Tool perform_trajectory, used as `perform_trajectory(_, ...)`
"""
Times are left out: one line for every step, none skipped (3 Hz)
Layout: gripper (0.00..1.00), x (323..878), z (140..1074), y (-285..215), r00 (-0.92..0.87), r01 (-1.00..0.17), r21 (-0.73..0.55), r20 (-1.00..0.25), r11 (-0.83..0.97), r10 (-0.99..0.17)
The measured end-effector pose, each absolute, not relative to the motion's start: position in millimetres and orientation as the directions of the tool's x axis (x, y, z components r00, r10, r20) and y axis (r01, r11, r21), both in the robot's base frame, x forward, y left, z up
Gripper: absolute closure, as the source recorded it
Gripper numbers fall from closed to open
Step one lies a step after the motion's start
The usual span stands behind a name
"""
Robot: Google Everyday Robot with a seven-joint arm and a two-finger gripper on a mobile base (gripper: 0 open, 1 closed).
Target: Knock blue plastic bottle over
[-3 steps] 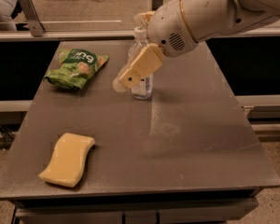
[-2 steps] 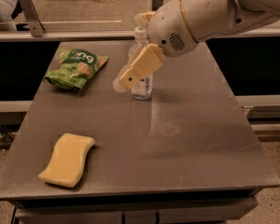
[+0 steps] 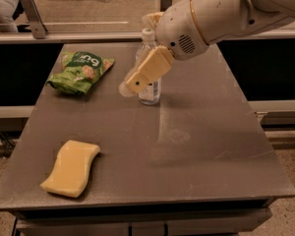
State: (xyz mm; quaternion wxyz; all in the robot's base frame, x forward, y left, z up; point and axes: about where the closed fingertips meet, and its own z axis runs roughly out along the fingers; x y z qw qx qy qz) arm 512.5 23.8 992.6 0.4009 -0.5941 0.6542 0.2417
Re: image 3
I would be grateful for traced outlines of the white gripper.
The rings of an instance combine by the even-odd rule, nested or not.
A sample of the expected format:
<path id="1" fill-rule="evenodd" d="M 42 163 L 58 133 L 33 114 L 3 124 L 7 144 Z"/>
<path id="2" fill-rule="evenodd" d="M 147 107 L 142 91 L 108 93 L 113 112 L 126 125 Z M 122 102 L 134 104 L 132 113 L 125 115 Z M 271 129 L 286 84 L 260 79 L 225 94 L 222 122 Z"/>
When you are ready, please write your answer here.
<path id="1" fill-rule="evenodd" d="M 142 22 L 146 28 L 155 30 L 156 41 L 164 46 L 156 46 L 141 54 L 138 63 L 119 86 L 119 93 L 125 97 L 138 94 L 168 73 L 174 58 L 188 60 L 208 49 L 192 0 L 182 0 L 164 13 L 146 14 L 142 16 Z"/>

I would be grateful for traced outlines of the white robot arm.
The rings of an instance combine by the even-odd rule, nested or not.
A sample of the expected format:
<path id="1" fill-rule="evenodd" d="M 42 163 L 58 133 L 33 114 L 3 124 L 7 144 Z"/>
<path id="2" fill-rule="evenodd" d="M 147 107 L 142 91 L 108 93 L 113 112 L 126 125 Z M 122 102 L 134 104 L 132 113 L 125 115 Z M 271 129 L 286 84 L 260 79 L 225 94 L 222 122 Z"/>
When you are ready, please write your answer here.
<path id="1" fill-rule="evenodd" d="M 295 0 L 181 0 L 142 17 L 156 47 L 144 52 L 119 86 L 131 97 L 168 73 L 175 60 L 205 53 L 221 40 L 246 37 L 295 20 Z"/>

